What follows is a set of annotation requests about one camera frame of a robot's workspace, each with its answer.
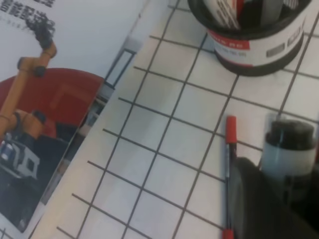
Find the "red marker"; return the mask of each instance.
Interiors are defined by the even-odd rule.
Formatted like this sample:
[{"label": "red marker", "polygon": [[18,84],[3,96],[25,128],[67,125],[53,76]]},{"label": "red marker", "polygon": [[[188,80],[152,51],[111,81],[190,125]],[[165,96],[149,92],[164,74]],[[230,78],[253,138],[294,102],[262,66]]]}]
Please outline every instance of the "red marker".
[{"label": "red marker", "polygon": [[229,177],[230,165],[237,158],[237,133],[236,133],[236,117],[228,116],[226,119],[226,219],[227,226],[223,231],[223,239],[234,239],[234,232],[231,228],[229,216]]}]

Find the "black cap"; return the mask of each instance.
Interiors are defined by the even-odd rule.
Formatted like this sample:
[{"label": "black cap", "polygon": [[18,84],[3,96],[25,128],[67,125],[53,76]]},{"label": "black cap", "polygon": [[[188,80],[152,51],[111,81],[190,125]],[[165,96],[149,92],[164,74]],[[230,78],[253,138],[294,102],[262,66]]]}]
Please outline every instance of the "black cap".
[{"label": "black cap", "polygon": [[33,115],[34,117],[36,117],[42,124],[45,123],[46,117],[45,117],[45,115],[44,115],[42,112],[40,112],[40,111],[33,111],[33,112],[32,112],[32,115]]},{"label": "black cap", "polygon": [[279,148],[308,150],[315,147],[314,127],[298,120],[280,119],[272,122],[266,142]]}]

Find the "red label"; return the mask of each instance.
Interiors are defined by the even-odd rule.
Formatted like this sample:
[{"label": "red label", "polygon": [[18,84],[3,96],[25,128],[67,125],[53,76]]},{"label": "red label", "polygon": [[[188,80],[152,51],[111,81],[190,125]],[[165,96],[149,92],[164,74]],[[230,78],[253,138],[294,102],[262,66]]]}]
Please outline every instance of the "red label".
[{"label": "red label", "polygon": [[241,40],[234,40],[230,38],[226,38],[216,34],[215,32],[208,30],[209,35],[214,38],[219,44],[227,46],[229,48],[238,49],[238,50],[250,50],[249,41],[241,41]]}]

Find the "red pen cap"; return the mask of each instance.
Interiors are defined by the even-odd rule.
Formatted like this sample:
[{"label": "red pen cap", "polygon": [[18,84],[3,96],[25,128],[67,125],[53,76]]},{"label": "red pen cap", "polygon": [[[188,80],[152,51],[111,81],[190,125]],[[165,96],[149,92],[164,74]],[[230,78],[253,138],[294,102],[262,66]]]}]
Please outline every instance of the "red pen cap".
[{"label": "red pen cap", "polygon": [[226,119],[226,143],[237,143],[235,116],[228,116]]}]

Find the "machine image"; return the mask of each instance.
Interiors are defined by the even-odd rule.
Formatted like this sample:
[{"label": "machine image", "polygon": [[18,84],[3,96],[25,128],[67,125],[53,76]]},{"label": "machine image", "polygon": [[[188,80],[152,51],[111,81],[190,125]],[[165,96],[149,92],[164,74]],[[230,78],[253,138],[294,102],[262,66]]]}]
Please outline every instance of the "machine image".
[{"label": "machine image", "polygon": [[57,54],[45,15],[26,21],[42,53],[21,57],[0,82],[0,214],[27,228],[103,82],[72,69],[47,69]]}]

